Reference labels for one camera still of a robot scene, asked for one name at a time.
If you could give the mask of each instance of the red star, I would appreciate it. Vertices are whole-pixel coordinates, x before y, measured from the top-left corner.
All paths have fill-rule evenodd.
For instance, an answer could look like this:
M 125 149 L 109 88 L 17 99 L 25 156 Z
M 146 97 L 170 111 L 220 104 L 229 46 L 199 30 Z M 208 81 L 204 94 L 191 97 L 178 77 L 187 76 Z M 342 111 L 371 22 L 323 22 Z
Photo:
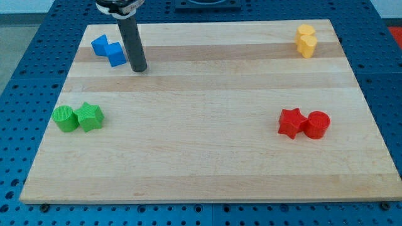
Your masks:
M 293 110 L 283 109 L 279 118 L 279 134 L 286 134 L 291 139 L 296 137 L 298 132 L 304 131 L 307 124 L 307 118 L 300 113 L 300 109 Z

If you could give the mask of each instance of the yellow block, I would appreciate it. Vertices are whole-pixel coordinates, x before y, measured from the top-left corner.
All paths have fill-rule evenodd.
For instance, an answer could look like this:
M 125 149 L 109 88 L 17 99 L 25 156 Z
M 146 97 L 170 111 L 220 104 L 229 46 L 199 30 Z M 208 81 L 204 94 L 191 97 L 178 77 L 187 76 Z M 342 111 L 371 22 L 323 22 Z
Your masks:
M 317 38 L 311 35 L 303 35 L 299 39 L 297 51 L 303 55 L 304 58 L 310 58 L 314 54 L 315 47 L 317 46 Z
M 301 36 L 314 35 L 314 34 L 315 34 L 315 29 L 313 26 L 311 26 L 309 24 L 300 25 L 296 30 L 296 36 L 295 36 L 296 45 L 298 45 L 298 42 L 299 42 Z

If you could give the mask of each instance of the star-shaped block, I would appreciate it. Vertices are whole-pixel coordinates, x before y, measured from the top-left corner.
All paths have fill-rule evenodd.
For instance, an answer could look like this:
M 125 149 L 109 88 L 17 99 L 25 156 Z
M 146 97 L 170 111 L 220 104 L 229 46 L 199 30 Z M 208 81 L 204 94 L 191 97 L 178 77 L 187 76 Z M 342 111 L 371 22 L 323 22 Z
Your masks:
M 98 105 L 84 102 L 81 108 L 74 111 L 74 114 L 77 115 L 78 122 L 85 132 L 102 128 L 102 121 L 105 117 Z
M 288 135 L 291 139 L 302 132 L 307 124 L 307 118 L 302 115 L 299 108 L 293 110 L 283 109 L 279 118 L 279 134 Z

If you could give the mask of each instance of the wooden board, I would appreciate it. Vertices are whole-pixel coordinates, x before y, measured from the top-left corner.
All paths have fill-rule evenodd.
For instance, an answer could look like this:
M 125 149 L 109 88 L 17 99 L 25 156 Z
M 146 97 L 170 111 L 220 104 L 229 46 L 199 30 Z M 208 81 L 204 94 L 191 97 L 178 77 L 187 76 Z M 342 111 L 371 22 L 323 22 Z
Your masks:
M 294 35 L 314 25 L 304 59 Z M 99 104 L 104 128 L 50 121 L 25 203 L 400 200 L 402 182 L 328 20 L 142 24 L 149 69 L 111 68 L 87 27 L 57 105 Z M 326 112 L 325 137 L 277 134 L 281 109 Z

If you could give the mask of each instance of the blue toy block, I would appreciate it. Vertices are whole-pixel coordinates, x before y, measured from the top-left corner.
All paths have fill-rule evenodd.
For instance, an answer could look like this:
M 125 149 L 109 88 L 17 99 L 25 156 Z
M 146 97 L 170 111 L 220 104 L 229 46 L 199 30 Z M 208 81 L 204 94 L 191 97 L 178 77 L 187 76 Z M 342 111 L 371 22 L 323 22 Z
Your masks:
M 118 42 L 105 46 L 105 52 L 112 67 L 122 65 L 127 62 L 123 49 Z
M 95 51 L 97 56 L 106 57 L 105 46 L 107 46 L 107 37 L 106 35 L 102 35 L 99 38 L 91 41 L 90 43 Z

